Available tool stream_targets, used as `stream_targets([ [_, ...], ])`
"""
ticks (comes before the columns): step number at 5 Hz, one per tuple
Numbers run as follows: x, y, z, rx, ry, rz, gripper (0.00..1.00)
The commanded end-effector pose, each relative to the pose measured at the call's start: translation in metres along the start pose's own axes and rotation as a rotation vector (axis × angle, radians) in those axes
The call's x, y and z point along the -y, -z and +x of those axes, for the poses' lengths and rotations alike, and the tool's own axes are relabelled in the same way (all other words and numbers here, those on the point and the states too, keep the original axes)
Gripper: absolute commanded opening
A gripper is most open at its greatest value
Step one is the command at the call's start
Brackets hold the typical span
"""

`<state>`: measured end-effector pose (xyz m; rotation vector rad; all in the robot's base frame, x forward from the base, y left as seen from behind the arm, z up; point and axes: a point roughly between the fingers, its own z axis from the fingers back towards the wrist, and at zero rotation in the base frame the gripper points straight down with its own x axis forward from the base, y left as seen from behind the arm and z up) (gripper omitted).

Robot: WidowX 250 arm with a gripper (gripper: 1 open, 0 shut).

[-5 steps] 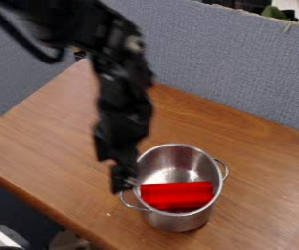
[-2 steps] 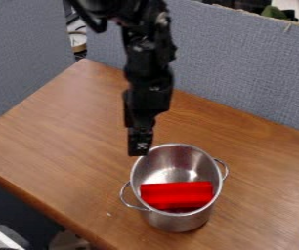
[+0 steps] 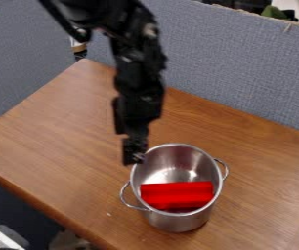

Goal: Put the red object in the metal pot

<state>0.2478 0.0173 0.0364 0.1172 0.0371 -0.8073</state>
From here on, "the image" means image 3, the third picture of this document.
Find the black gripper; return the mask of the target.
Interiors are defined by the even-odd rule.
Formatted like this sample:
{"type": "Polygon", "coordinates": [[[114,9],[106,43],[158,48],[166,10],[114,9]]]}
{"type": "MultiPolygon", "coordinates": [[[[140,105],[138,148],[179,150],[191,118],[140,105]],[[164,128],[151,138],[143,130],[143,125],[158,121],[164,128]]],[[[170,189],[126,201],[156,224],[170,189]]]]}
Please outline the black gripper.
{"type": "Polygon", "coordinates": [[[119,96],[112,101],[115,130],[128,136],[123,140],[123,164],[143,163],[148,151],[150,124],[162,116],[164,85],[152,82],[134,89],[115,84],[119,96]]]}

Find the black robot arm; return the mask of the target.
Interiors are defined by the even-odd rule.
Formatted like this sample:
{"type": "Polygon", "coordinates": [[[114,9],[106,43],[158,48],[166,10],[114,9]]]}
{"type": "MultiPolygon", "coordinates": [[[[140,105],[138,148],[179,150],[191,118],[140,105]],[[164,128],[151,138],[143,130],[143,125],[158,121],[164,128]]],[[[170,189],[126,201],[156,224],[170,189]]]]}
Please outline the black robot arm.
{"type": "Polygon", "coordinates": [[[123,139],[123,164],[142,163],[150,144],[150,124],[160,118],[164,103],[167,56],[155,14],[140,0],[39,0],[76,41],[92,33],[110,38],[116,61],[112,101],[115,131],[123,139]]]}

